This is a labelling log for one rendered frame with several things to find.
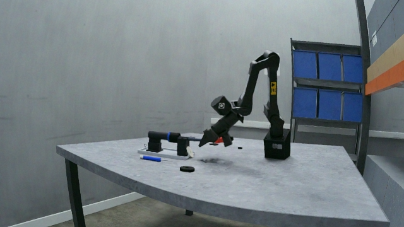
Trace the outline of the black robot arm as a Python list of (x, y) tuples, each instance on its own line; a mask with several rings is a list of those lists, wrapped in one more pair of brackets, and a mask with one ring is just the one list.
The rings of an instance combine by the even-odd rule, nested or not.
[[(282, 119), (277, 105), (277, 71), (280, 64), (280, 57), (272, 50), (266, 50), (256, 60), (250, 63), (246, 84), (242, 95), (238, 101), (228, 101), (224, 95), (215, 98), (211, 107), (223, 116), (224, 121), (232, 127), (238, 121), (244, 123), (244, 116), (252, 112), (253, 94), (258, 80), (259, 71), (267, 68), (268, 72), (268, 102), (264, 104), (264, 114), (270, 123), (271, 138), (283, 137)], [(241, 115), (240, 115), (241, 114)], [(273, 123), (273, 124), (272, 124)], [(229, 134), (230, 130), (218, 135), (222, 138), (224, 146), (233, 145), (233, 136)]]

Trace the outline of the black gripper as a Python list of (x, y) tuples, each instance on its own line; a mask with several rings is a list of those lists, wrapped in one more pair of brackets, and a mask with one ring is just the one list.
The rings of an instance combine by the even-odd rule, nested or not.
[(209, 142), (215, 143), (218, 139), (220, 139), (218, 135), (226, 130), (229, 130), (230, 128), (231, 127), (226, 123), (226, 121), (224, 121), (222, 117), (217, 123), (211, 126), (211, 128), (207, 128), (203, 131), (204, 134), (198, 146), (202, 147)]

